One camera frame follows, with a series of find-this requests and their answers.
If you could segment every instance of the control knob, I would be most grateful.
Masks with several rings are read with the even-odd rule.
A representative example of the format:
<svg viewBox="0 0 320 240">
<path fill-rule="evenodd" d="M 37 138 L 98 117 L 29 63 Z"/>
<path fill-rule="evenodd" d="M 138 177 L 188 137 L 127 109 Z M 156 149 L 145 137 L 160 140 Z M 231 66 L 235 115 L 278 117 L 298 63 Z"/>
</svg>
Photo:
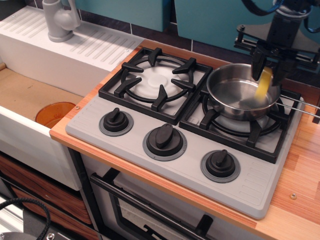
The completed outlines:
<svg viewBox="0 0 320 240">
<path fill-rule="evenodd" d="M 150 152 L 157 156 L 172 156 L 178 153 L 184 145 L 180 132 L 170 123 L 153 129 L 147 140 L 146 146 Z"/>
<path fill-rule="evenodd" d="M 218 178 L 226 178 L 234 173 L 235 161 L 227 150 L 215 151 L 206 160 L 205 167 L 210 174 Z"/>
<path fill-rule="evenodd" d="M 118 107 L 103 118 L 103 127 L 109 132 L 120 132 L 129 125 L 129 119 Z"/>
</svg>

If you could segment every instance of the black burner grate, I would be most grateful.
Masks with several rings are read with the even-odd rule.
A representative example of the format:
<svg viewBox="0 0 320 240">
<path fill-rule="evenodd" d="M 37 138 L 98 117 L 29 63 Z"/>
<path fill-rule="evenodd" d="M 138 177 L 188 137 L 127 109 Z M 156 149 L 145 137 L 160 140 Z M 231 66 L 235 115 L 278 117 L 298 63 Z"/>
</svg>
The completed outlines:
<svg viewBox="0 0 320 240">
<path fill-rule="evenodd" d="M 138 65 L 148 62 L 153 68 L 157 63 L 172 63 L 177 66 L 172 70 L 172 74 L 186 74 L 188 80 L 171 79 L 171 83 L 181 89 L 173 96 L 168 96 L 163 85 L 159 85 L 157 98 L 147 98 L 135 94 L 131 89 L 142 81 L 141 77 L 132 77 L 131 73 L 143 73 L 144 69 Z M 200 81 L 194 83 L 194 72 L 204 73 Z M 164 122 L 176 125 L 181 119 L 188 103 L 194 98 L 199 86 L 206 81 L 212 67 L 197 63 L 195 58 L 188 60 L 168 55 L 162 52 L 160 48 L 155 50 L 142 48 L 129 62 L 125 62 L 118 71 L 100 90 L 99 97 L 112 101 L 119 105 L 133 109 L 140 113 L 162 120 Z M 166 104 L 184 97 L 184 101 L 174 114 L 168 114 L 163 111 Z"/>
<path fill-rule="evenodd" d="M 296 100 L 299 100 L 301 97 L 299 93 L 284 89 L 281 91 L 281 94 Z M 252 121 L 249 123 L 250 132 L 241 132 L 229 129 L 215 121 L 215 119 L 219 117 L 220 114 L 214 109 L 208 109 L 208 96 L 209 92 L 207 90 L 207 87 L 204 85 L 202 87 L 202 90 L 198 92 L 194 101 L 189 106 L 185 115 L 180 120 L 180 128 L 186 129 L 190 132 L 224 144 L 246 154 L 250 154 L 267 162 L 273 164 L 276 163 L 278 155 L 284 143 L 285 136 L 288 132 L 292 117 L 295 114 L 294 110 L 291 110 L 289 114 L 285 114 L 284 108 L 278 105 L 278 110 L 272 110 L 268 114 L 268 117 L 274 120 L 274 123 L 271 126 L 268 126 L 266 129 L 262 129 L 257 121 Z M 189 119 L 191 119 L 193 112 L 199 105 L 202 105 L 201 107 L 204 112 L 204 118 L 201 119 L 201 122 L 198 125 L 192 123 L 192 121 L 189 121 Z M 295 101 L 292 107 L 296 108 L 297 105 L 298 102 Z M 270 134 L 277 129 L 281 130 L 281 134 L 274 152 L 268 152 L 256 147 L 256 142 L 260 137 Z M 240 137 L 246 140 L 238 140 L 238 138 L 232 136 Z"/>
</svg>

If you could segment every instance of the yellow sponge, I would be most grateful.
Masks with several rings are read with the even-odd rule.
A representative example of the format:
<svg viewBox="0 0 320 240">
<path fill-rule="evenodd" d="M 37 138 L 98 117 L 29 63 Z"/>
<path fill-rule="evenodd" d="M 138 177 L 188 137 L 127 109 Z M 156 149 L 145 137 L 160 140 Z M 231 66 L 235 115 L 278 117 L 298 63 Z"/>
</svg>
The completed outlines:
<svg viewBox="0 0 320 240">
<path fill-rule="evenodd" d="M 258 87 L 255 91 L 254 98 L 258 101 L 263 101 L 269 89 L 272 77 L 272 69 L 265 67 L 261 73 Z"/>
</svg>

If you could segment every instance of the orange cup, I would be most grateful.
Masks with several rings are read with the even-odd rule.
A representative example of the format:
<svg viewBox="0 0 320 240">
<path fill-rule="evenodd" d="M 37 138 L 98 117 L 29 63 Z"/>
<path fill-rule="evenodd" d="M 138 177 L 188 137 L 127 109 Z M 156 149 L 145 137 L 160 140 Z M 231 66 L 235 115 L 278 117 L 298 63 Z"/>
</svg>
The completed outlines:
<svg viewBox="0 0 320 240">
<path fill-rule="evenodd" d="M 56 102 L 42 108 L 35 116 L 38 124 L 53 128 L 76 105 L 72 102 Z"/>
</svg>

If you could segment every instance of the black cable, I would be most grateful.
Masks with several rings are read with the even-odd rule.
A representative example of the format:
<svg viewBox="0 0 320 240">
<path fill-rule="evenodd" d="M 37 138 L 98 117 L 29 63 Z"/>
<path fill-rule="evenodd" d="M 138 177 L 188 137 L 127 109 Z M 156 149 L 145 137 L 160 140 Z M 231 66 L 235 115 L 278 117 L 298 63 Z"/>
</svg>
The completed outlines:
<svg viewBox="0 0 320 240">
<path fill-rule="evenodd" d="M 304 27 L 305 29 L 307 29 L 307 31 L 309 33 L 315 34 L 315 33 L 319 33 L 320 32 L 320 27 L 318 28 L 309 28 L 309 18 L 305 18 L 303 21 Z"/>
<path fill-rule="evenodd" d="M 36 205 L 40 206 L 41 208 L 43 208 L 43 210 L 46 214 L 46 223 L 45 223 L 44 229 L 42 230 L 42 233 L 36 239 L 36 240 L 42 240 L 45 237 L 45 235 L 47 234 L 49 227 L 50 227 L 50 223 L 51 223 L 50 212 L 49 212 L 48 208 L 42 202 L 40 202 L 38 200 L 26 198 L 26 197 L 18 197 L 18 198 L 13 198 L 13 199 L 10 199 L 8 201 L 1 203 L 0 210 L 4 209 L 5 207 L 7 207 L 11 204 L 20 204 L 20 203 L 36 204 Z"/>
<path fill-rule="evenodd" d="M 285 0 L 276 0 L 275 4 L 269 10 L 262 10 L 252 0 L 242 0 L 242 3 L 249 10 L 250 13 L 257 16 L 266 16 L 273 13 L 275 10 L 280 8 Z"/>
</svg>

